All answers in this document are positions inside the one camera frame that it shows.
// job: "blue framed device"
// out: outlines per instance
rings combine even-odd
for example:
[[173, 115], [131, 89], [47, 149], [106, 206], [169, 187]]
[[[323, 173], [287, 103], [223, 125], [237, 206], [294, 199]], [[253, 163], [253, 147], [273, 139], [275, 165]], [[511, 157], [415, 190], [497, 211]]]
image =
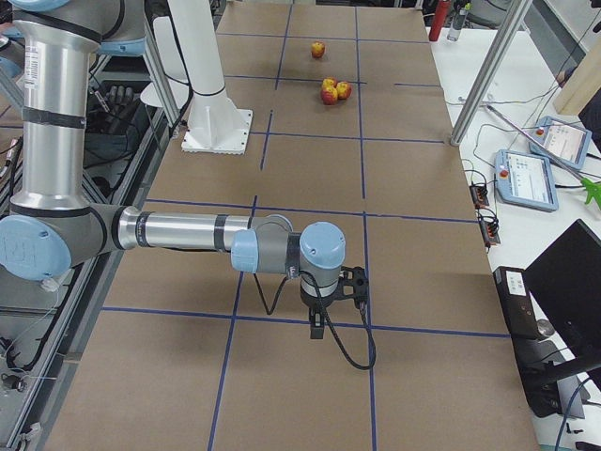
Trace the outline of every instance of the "blue framed device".
[[543, 211], [559, 208], [548, 158], [502, 149], [495, 158], [495, 175], [503, 202]]
[[[591, 144], [588, 130], [578, 125], [567, 123], [556, 117], [541, 117], [536, 123], [536, 131], [532, 138], [541, 143], [549, 152], [577, 171], [582, 169], [586, 153]], [[541, 149], [530, 143], [530, 152], [543, 155]]]

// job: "white label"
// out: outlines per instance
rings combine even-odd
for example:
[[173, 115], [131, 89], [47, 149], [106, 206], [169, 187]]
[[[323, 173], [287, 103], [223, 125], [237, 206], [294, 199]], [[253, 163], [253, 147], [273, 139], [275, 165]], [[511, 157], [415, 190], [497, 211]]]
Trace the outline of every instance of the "white label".
[[38, 48], [32, 45], [25, 47], [25, 87], [38, 89], [39, 85], [39, 55]]
[[522, 279], [522, 274], [520, 272], [513, 271], [508, 271], [506, 274], [509, 294], [526, 296], [526, 289], [524, 288], [524, 279]]

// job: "apple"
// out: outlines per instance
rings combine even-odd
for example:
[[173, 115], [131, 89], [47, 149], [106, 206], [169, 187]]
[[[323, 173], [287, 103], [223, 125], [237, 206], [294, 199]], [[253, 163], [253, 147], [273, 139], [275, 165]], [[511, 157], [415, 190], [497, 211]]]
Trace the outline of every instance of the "apple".
[[338, 91], [334, 86], [326, 86], [321, 89], [321, 101], [326, 105], [334, 105], [338, 102]]
[[321, 88], [324, 89], [327, 86], [336, 87], [338, 85], [338, 81], [334, 77], [326, 77], [321, 82]]
[[336, 85], [336, 91], [338, 91], [338, 99], [341, 101], [345, 101], [350, 97], [350, 93], [353, 88], [350, 86], [349, 82], [338, 82]]
[[313, 44], [311, 44], [311, 56], [313, 58], [320, 58], [325, 53], [326, 44], [324, 44], [320, 40], [316, 40]]

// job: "black band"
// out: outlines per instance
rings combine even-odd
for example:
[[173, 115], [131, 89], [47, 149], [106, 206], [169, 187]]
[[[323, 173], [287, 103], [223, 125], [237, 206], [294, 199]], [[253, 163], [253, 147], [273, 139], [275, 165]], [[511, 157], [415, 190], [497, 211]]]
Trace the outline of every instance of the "black band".
[[127, 207], [121, 207], [119, 210], [115, 212], [115, 216], [113, 216], [113, 222], [111, 223], [111, 238], [113, 239], [113, 244], [117, 249], [122, 251], [125, 250], [125, 247], [121, 245], [119, 242], [119, 221], [121, 220], [121, 213]]
[[16, 10], [12, 13], [12, 20], [14, 21], [28, 21], [33, 23], [39, 23], [41, 25], [51, 26], [52, 28], [58, 28], [59, 30], [69, 31], [74, 35], [81, 36], [93, 40], [100, 44], [102, 42], [102, 35], [94, 30], [85, 28], [84, 26], [77, 25], [75, 23], [63, 21], [56, 17], [47, 16], [34, 11], [23, 11]]
[[10, 211], [24, 216], [31, 216], [33, 218], [77, 218], [89, 214], [90, 208], [85, 207], [77, 210], [43, 210], [30, 209], [29, 207], [22, 207], [11, 203]]
[[146, 240], [146, 222], [148, 222], [148, 216], [154, 211], [142, 211], [138, 220], [135, 222], [135, 240], [138, 241], [140, 247], [151, 247]]
[[115, 24], [113, 25], [113, 28], [111, 28], [109, 31], [107, 31], [106, 33], [104, 33], [102, 35], [102, 40], [110, 38], [112, 35], [114, 35], [119, 30], [119, 28], [121, 28], [124, 17], [125, 17], [125, 0], [120, 0], [119, 15], [116, 18]]
[[213, 97], [213, 96], [216, 96], [217, 94], [221, 94], [224, 91], [225, 91], [225, 85], [223, 85], [223, 87], [219, 91], [213, 92], [212, 94], [203, 94], [198, 91], [194, 91], [194, 94], [198, 94], [199, 96], [203, 96], [203, 97]]
[[101, 254], [104, 250], [104, 246], [106, 246], [106, 240], [108, 238], [106, 224], [104, 223], [104, 219], [102, 219], [102, 216], [100, 216], [100, 213], [98, 213], [96, 210], [90, 208], [90, 213], [92, 213], [92, 215], [96, 218], [96, 220], [100, 224], [100, 228], [102, 229], [102, 244], [100, 245], [100, 249], [98, 251], [98, 253]]
[[22, 117], [25, 122], [40, 125], [55, 125], [70, 129], [85, 129], [85, 117], [61, 115], [52, 111], [37, 110], [36, 108], [23, 107]]
[[213, 232], [213, 245], [218, 251], [225, 251], [225, 241], [223, 240], [223, 234], [225, 233], [225, 221], [227, 221], [227, 214], [218, 214], [215, 218], [215, 231]]
[[301, 270], [301, 234], [290, 232], [285, 250], [285, 273], [288, 279], [299, 276]]

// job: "black screen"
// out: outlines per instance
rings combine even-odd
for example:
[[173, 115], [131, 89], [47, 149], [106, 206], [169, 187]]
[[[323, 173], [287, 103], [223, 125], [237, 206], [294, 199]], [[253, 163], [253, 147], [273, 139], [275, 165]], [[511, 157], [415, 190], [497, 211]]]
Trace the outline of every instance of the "black screen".
[[[581, 220], [550, 244], [524, 279], [574, 355], [601, 350], [601, 240]], [[601, 389], [601, 369], [589, 375]]]

